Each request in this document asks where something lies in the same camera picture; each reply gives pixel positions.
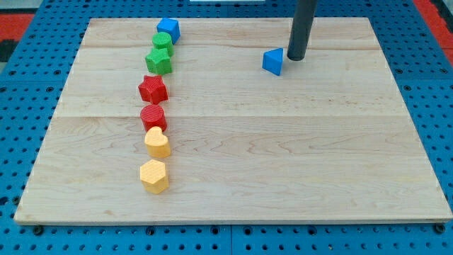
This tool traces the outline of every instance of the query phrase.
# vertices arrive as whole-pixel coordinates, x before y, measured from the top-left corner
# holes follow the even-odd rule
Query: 3d printed block
[[[140,112],[140,118],[142,119],[144,129],[148,132],[152,127],[160,127],[162,131],[167,128],[167,122],[165,121],[164,110],[159,105],[151,104],[143,107]]]
[[[176,44],[180,37],[179,22],[171,18],[162,18],[157,24],[157,32],[166,32],[171,36],[171,42]]]
[[[153,45],[155,49],[167,49],[168,56],[173,56],[173,43],[171,36],[167,32],[158,32],[153,36]]]
[[[151,53],[145,57],[148,71],[153,74],[168,74],[172,72],[168,50],[153,48]]]
[[[168,188],[168,175],[165,164],[150,160],[140,167],[140,181],[148,192],[159,194]]]
[[[143,101],[153,104],[168,100],[167,88],[160,75],[145,75],[143,77],[143,82],[139,85],[139,92]]]
[[[263,68],[269,72],[280,75],[283,64],[283,48],[264,52]]]
[[[144,137],[144,143],[151,157],[164,158],[171,154],[168,138],[162,134],[160,127],[152,127],[148,130],[147,135]]]

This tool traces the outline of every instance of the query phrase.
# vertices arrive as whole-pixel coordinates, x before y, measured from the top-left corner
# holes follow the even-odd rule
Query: wood grain
[[[15,219],[24,225],[358,224],[452,218],[366,18],[180,19],[164,77],[170,188],[147,193],[137,86],[158,19],[92,19]]]

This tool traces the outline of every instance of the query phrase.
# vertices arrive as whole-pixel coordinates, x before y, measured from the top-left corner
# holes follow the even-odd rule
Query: black pipe
[[[318,0],[297,0],[287,53],[290,60],[300,61],[305,57],[317,3]]]

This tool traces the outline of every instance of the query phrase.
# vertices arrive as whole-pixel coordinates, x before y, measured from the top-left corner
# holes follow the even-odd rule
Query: blue block
[[[179,22],[172,18],[162,18],[161,22],[157,24],[157,32],[169,33],[173,44],[175,44],[181,36],[179,32]]]
[[[279,76],[280,72],[282,71],[282,64],[283,64],[283,48],[278,48],[275,50],[264,52],[263,56],[264,69]]]

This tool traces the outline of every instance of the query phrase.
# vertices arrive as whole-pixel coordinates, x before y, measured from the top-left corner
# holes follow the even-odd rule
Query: green block
[[[153,74],[168,74],[173,70],[171,69],[170,56],[168,56],[168,50],[164,49],[152,49],[145,58],[147,62],[148,71]]]
[[[156,49],[168,50],[168,56],[173,56],[173,44],[171,43],[171,35],[165,32],[159,32],[153,36],[153,45]]]

